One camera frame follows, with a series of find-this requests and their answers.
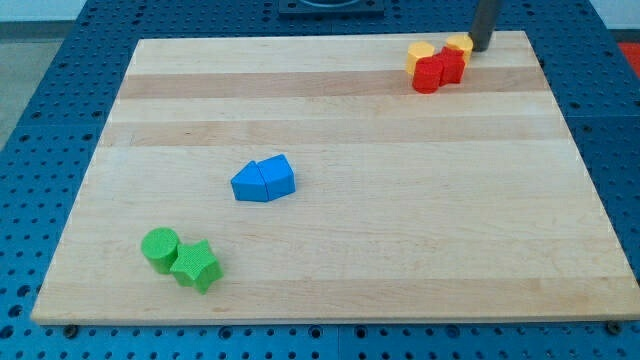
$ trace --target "green star block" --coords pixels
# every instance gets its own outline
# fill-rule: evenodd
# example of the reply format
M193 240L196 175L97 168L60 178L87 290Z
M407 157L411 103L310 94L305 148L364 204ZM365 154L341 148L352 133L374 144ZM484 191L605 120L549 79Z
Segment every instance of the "green star block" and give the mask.
M195 245L178 245L178 258L171 266L171 273L181 286L193 286L201 294L211 283L223 276L220 263L211 252L209 242L202 240Z
M142 254L151 266L160 274L168 274L171 265L178 257L180 243L178 234L169 228L157 228L149 231L142 239Z

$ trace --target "wood grain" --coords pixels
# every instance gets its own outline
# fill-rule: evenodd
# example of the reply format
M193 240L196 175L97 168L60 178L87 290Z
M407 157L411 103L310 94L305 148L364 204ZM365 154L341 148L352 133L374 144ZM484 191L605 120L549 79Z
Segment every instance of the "wood grain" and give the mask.
M497 32L425 96L415 40L143 40L32 313L41 324L637 319L640 291L535 54ZM297 192L236 202L285 153ZM208 238L205 296L155 274L144 234Z

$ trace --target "blue pegboard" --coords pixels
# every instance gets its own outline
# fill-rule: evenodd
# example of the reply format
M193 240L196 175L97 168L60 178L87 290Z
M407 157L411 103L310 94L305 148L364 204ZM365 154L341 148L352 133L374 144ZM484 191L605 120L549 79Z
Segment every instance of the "blue pegboard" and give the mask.
M640 359L640 322L81 327L67 339L29 320L140 38L466 31L474 11L384 5L383 17L286 18L273 0L89 0L0 154L0 359ZM526 31L639 276L640 81L586 0L505 0L498 28Z

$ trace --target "white floor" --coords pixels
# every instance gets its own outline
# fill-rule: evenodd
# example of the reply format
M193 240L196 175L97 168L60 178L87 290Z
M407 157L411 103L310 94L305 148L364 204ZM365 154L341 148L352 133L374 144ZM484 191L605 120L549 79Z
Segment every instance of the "white floor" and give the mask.
M9 138L62 40L0 43L0 149Z

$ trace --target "blue block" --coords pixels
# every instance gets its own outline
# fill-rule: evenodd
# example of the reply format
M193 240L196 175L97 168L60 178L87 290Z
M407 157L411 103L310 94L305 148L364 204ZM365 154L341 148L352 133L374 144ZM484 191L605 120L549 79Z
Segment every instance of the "blue block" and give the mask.
M287 158L280 154L258 163L260 174L267 184L269 201L296 191L293 170Z
M233 195L238 201L269 201L267 186L255 161L251 161L231 179Z

